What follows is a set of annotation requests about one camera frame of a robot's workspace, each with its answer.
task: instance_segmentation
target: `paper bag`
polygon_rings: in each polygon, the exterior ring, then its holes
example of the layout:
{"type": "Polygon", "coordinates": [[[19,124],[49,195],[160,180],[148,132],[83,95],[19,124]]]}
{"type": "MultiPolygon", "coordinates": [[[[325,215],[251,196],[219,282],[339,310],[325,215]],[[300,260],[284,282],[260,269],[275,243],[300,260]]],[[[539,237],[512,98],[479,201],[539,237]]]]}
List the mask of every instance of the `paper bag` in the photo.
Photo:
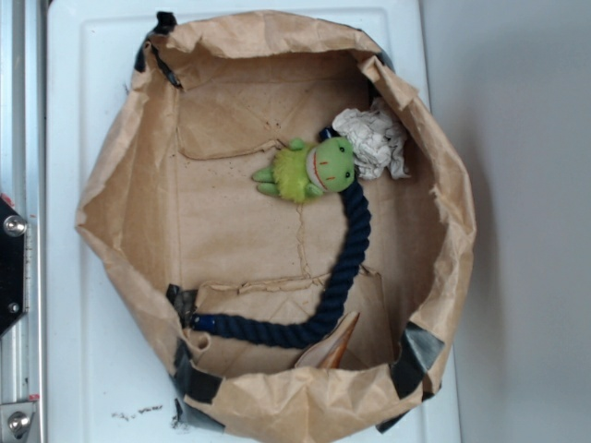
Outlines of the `paper bag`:
{"type": "Polygon", "coordinates": [[[77,228],[184,401],[226,432],[328,442],[440,389],[472,268],[466,171],[414,88],[360,30],[279,12],[176,25],[159,14],[81,198],[77,228]],[[372,214],[345,314],[339,368],[294,368],[302,350],[183,329],[170,284],[200,311],[306,321],[342,247],[338,195],[296,205],[251,175],[292,138],[381,96],[409,132],[411,178],[362,182],[372,214]]]}

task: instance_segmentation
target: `white surface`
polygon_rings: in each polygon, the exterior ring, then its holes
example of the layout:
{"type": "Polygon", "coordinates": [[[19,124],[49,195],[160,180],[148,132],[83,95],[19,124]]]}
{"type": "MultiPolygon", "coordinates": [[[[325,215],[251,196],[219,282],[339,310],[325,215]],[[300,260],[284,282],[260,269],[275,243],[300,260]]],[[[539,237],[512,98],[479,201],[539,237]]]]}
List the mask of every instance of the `white surface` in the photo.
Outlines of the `white surface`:
{"type": "Polygon", "coordinates": [[[591,441],[591,2],[422,1],[433,113],[478,236],[464,443],[591,441]]]}
{"type": "MultiPolygon", "coordinates": [[[[367,30],[398,73],[427,97],[417,3],[236,1],[80,2],[57,0],[49,17],[47,154],[48,436],[56,442],[245,441],[171,427],[173,385],[106,279],[102,264],[73,229],[82,187],[126,98],[143,36],[158,10],[179,22],[251,8],[283,9],[367,30]],[[139,410],[161,406],[148,413],[139,410]]],[[[459,441],[454,369],[434,400],[385,436],[373,428],[345,441],[459,441]]]]}

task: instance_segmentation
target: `white crumpled cloth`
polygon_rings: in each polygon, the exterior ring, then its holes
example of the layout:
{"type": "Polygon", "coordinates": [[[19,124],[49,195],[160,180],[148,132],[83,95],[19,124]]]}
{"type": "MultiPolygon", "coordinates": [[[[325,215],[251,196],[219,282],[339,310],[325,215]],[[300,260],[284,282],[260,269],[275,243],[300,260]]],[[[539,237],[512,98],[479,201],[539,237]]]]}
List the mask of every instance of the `white crumpled cloth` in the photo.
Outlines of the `white crumpled cloth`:
{"type": "Polygon", "coordinates": [[[332,128],[353,145],[360,178],[378,178],[386,167],[392,178],[410,176],[403,153],[408,134],[382,98],[375,99],[369,111],[345,109],[334,118],[332,128]]]}

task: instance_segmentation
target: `frog plush toy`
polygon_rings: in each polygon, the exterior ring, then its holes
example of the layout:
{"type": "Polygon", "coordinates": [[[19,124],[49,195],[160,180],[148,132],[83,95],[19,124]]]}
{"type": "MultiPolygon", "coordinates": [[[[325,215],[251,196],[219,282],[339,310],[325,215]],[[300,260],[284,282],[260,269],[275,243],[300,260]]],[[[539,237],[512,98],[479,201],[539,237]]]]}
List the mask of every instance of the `frog plush toy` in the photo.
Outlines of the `frog plush toy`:
{"type": "Polygon", "coordinates": [[[259,182],[259,192],[295,203],[341,192],[355,179],[353,147],[344,137],[327,138],[317,146],[295,138],[252,178],[259,182]]]}

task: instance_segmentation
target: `stitched mouth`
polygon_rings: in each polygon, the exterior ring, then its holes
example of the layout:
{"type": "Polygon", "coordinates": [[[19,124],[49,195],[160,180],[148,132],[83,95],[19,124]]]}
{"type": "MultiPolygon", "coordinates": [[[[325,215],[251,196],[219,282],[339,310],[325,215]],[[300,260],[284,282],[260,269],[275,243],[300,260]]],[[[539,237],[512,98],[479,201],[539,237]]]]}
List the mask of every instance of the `stitched mouth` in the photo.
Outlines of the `stitched mouth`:
{"type": "Polygon", "coordinates": [[[326,185],[324,185],[324,183],[322,182],[322,179],[318,175],[318,167],[316,165],[317,165],[317,163],[316,163],[316,151],[314,151],[314,175],[316,175],[316,178],[318,179],[318,183],[320,183],[322,185],[322,187],[324,188],[324,190],[328,191],[329,188],[326,187],[326,185]]]}

